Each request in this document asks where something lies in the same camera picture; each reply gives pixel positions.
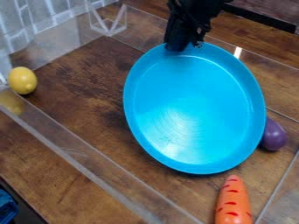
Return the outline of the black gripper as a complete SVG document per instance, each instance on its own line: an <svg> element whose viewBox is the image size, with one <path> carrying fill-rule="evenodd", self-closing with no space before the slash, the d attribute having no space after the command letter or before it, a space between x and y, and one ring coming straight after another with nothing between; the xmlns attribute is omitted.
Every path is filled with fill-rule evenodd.
<svg viewBox="0 0 299 224"><path fill-rule="evenodd" d="M181 52L193 43L202 46L211 31L211 20L221 14L227 0L169 0L170 18L163 42L169 51Z"/></svg>

